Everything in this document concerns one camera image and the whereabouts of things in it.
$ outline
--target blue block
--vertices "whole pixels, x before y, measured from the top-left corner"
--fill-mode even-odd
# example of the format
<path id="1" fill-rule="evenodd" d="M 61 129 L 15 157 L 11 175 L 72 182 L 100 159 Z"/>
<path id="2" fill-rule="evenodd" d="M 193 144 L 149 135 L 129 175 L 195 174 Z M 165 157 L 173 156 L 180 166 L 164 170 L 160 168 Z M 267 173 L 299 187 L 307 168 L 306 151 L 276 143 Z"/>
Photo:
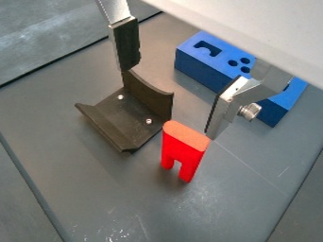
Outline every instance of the blue block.
<path id="1" fill-rule="evenodd" d="M 252 55 L 203 31 L 176 48 L 175 68 L 216 93 L 238 75 L 251 78 L 254 63 Z M 280 94 L 259 102 L 263 109 L 258 118 L 271 127 L 292 108 L 307 85 L 294 78 Z"/>

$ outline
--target black plastic holder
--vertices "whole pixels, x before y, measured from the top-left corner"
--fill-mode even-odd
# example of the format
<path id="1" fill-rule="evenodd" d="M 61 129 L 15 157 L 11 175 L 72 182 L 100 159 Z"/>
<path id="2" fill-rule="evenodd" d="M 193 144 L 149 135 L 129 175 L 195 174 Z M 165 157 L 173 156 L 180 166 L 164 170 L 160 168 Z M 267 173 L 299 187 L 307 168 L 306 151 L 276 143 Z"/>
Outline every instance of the black plastic holder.
<path id="1" fill-rule="evenodd" d="M 151 86 L 133 71 L 123 73 L 124 87 L 95 106 L 76 104 L 119 151 L 135 151 L 172 118 L 173 93 Z"/>

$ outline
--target screw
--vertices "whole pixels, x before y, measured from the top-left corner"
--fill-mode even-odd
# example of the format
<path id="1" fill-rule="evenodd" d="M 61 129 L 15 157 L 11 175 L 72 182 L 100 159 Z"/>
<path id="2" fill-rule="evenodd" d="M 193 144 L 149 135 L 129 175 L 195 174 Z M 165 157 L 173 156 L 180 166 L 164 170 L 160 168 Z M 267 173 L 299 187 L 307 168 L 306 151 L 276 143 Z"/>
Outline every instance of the screw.
<path id="1" fill-rule="evenodd" d="M 147 119 L 147 125 L 151 125 L 152 124 L 152 120 L 148 118 Z"/>

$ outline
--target red plastic piece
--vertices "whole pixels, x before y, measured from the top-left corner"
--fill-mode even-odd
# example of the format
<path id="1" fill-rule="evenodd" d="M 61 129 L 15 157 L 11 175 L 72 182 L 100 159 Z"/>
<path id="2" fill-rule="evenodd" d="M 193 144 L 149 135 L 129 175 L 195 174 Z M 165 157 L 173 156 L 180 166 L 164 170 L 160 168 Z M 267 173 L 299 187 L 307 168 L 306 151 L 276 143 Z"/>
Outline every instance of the red plastic piece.
<path id="1" fill-rule="evenodd" d="M 163 126 L 161 166 L 173 168 L 173 160 L 181 162 L 179 178 L 189 182 L 210 145 L 210 138 L 176 121 Z"/>

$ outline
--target gray table surface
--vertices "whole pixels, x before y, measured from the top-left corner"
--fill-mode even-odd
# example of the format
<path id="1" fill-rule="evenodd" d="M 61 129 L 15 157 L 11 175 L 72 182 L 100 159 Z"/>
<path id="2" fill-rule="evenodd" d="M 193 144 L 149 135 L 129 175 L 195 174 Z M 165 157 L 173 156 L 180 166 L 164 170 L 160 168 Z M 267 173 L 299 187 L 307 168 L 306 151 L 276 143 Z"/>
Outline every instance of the gray table surface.
<path id="1" fill-rule="evenodd" d="M 127 1 L 139 20 L 159 12 Z M 3 0 L 0 23 L 0 86 L 107 36 L 95 0 Z"/>
<path id="2" fill-rule="evenodd" d="M 135 71 L 175 91 L 173 119 L 203 131 L 215 94 L 173 70 L 196 32 L 165 14 L 145 21 Z M 323 146 L 322 91 L 307 88 L 275 129 L 238 118 L 184 184 L 177 166 L 160 168 L 160 133 L 120 154 L 73 107 L 121 85 L 103 41 L 0 90 L 0 130 L 64 240 L 266 241 Z"/>
<path id="3" fill-rule="evenodd" d="M 0 143 L 0 241 L 61 242 Z"/>
<path id="4" fill-rule="evenodd" d="M 323 239 L 323 150 L 268 242 Z"/>

